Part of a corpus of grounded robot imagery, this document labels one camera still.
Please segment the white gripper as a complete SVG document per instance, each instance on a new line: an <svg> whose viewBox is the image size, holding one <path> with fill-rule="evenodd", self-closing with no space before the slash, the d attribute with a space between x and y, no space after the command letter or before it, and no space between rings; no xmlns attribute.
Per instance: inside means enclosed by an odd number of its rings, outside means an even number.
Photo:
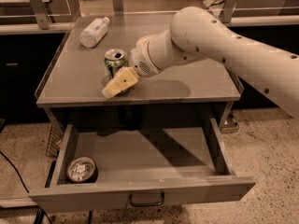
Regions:
<svg viewBox="0 0 299 224"><path fill-rule="evenodd" d="M161 73L150 59L148 41L141 42L131 50L129 65L131 67L122 67L102 89L106 98L114 97L133 87L138 82L138 75L153 77Z"/></svg>

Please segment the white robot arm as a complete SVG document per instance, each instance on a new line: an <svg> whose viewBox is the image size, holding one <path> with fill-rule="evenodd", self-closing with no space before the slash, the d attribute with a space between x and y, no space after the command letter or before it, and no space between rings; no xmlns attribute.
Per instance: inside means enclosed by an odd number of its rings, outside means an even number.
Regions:
<svg viewBox="0 0 299 224"><path fill-rule="evenodd" d="M294 118L299 118L299 57L283 49L238 35L200 7L177 12L169 29L136 42L129 65L102 89L111 98L134 86L140 77L202 58L212 59Z"/></svg>

